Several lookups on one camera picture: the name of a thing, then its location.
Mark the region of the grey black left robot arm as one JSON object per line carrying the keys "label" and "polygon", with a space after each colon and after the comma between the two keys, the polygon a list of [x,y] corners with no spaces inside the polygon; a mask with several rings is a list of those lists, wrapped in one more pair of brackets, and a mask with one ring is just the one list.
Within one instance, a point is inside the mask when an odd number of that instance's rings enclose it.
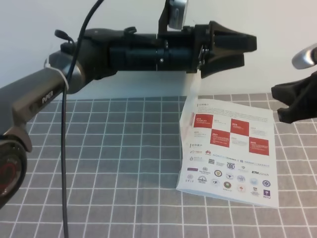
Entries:
{"label": "grey black left robot arm", "polygon": [[257,49],[253,35],[217,22],[184,26],[156,34],[87,29],[72,43],[66,40],[46,66],[0,90],[0,203],[5,205],[23,183],[32,142],[26,123],[63,91],[75,94],[93,80],[119,71],[214,73],[244,66],[244,53]]}

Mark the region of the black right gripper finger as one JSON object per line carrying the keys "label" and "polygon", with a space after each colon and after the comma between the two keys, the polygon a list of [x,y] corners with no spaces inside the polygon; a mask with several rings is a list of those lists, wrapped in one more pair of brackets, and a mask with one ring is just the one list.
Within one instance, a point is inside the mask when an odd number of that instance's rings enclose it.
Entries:
{"label": "black right gripper finger", "polygon": [[293,82],[275,85],[271,88],[272,97],[287,106],[292,105],[300,97],[311,83],[317,81],[317,72],[315,71],[309,77]]}
{"label": "black right gripper finger", "polygon": [[279,108],[277,110],[280,122],[293,123],[305,119],[313,119],[317,117],[317,100],[304,99],[299,102],[287,104],[285,101],[278,100],[287,105],[287,108]]}

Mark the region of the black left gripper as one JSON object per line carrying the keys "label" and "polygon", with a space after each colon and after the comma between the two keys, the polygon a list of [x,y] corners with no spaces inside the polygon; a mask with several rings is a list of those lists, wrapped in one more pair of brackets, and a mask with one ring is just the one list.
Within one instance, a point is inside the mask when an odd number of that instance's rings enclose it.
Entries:
{"label": "black left gripper", "polygon": [[[243,67],[244,54],[257,50],[257,38],[233,31],[215,21],[168,31],[158,22],[157,71],[201,72],[201,78]],[[217,54],[235,54],[217,56]]]}

